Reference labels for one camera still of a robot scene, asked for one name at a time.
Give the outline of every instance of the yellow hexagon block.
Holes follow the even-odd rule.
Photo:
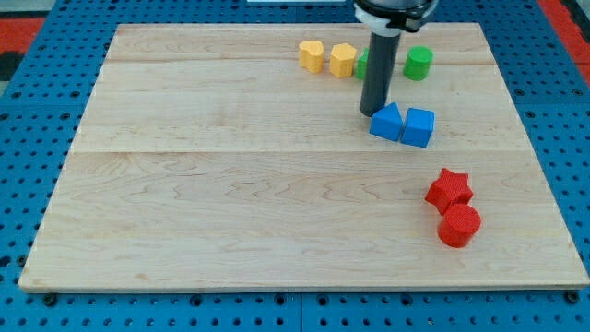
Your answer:
[[[336,77],[351,77],[357,49],[347,43],[335,45],[330,53],[330,73]]]
[[[312,73],[319,73],[324,66],[324,45],[321,41],[302,41],[299,44],[299,65]]]

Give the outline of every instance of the wooden cutting board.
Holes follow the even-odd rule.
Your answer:
[[[29,292],[504,291],[589,280],[477,24],[405,34],[390,100],[427,148],[368,134],[362,83],[298,44],[357,24],[122,25],[20,278]],[[430,76],[401,75],[407,49]],[[483,225],[437,237],[424,196],[468,172]]]

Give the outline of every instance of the blue pegboard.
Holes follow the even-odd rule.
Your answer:
[[[533,0],[442,0],[479,22],[590,267],[590,92]],[[118,23],[354,22],[345,6],[245,0],[58,0],[0,100],[0,330],[579,330],[590,291],[28,295],[17,287]]]

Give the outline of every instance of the red cylinder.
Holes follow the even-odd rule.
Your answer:
[[[472,207],[454,204],[449,207],[439,225],[439,238],[455,248],[466,246],[481,226],[481,217]]]

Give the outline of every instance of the blue cube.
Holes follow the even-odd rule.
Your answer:
[[[402,116],[396,103],[391,103],[372,115],[369,133],[397,141],[402,131]]]
[[[402,134],[402,144],[426,148],[434,131],[434,112],[416,108],[407,110],[406,128]]]

